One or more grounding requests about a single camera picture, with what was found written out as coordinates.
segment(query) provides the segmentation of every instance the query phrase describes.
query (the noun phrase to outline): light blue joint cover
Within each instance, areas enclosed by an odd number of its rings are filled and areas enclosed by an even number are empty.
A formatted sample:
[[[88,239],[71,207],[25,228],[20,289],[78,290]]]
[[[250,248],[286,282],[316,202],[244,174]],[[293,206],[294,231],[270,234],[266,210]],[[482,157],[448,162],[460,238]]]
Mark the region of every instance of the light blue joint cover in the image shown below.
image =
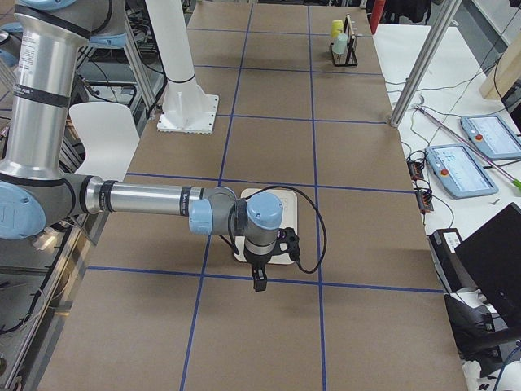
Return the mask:
[[[22,24],[20,22],[11,22],[5,23],[0,27],[0,30],[6,31],[8,33],[23,33],[24,29],[22,28]]]
[[[23,239],[46,226],[41,205],[24,189],[0,182],[0,238]]]
[[[6,51],[0,50],[0,58],[2,58],[3,62],[6,63],[9,68],[18,64],[18,59]]]
[[[191,201],[188,213],[190,231],[197,235],[212,234],[213,213],[209,200]]]
[[[98,35],[90,37],[89,46],[96,49],[123,49],[127,44],[127,34]]]
[[[18,0],[22,6],[35,8],[42,11],[54,11],[74,4],[76,0]]]
[[[277,230],[282,222],[283,206],[274,194],[263,191],[247,202],[248,219],[264,230]]]

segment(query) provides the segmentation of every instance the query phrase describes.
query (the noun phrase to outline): red object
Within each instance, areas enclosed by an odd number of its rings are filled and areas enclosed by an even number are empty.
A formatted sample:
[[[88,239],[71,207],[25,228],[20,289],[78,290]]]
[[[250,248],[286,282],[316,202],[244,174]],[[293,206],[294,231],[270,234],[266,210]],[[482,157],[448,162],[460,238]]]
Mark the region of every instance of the red object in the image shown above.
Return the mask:
[[[371,19],[369,21],[369,26],[371,26],[371,33],[374,35],[376,33],[376,29],[378,28],[378,23],[382,19],[383,8],[385,7],[385,0],[376,0],[373,5],[373,13],[371,14]]]

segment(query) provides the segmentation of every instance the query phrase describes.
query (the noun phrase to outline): black monitor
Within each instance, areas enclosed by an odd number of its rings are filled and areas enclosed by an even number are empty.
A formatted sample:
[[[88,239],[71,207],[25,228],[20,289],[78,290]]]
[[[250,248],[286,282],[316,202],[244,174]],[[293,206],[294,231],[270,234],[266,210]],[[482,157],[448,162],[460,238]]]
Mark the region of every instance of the black monitor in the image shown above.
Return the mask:
[[[521,326],[521,209],[509,204],[456,247],[481,292],[509,327]]]

